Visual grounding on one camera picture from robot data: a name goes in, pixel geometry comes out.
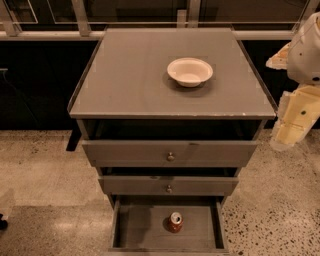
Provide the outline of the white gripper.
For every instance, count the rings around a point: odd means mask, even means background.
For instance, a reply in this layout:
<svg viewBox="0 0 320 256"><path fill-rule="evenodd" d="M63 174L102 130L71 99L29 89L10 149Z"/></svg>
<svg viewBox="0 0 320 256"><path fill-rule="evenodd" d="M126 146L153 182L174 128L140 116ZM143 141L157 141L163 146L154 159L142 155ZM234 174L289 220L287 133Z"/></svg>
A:
<svg viewBox="0 0 320 256"><path fill-rule="evenodd" d="M320 12L312 14L266 66L287 69L288 77L301 84L283 92L272 130L271 147L285 151L301 142L320 118Z"/></svg>

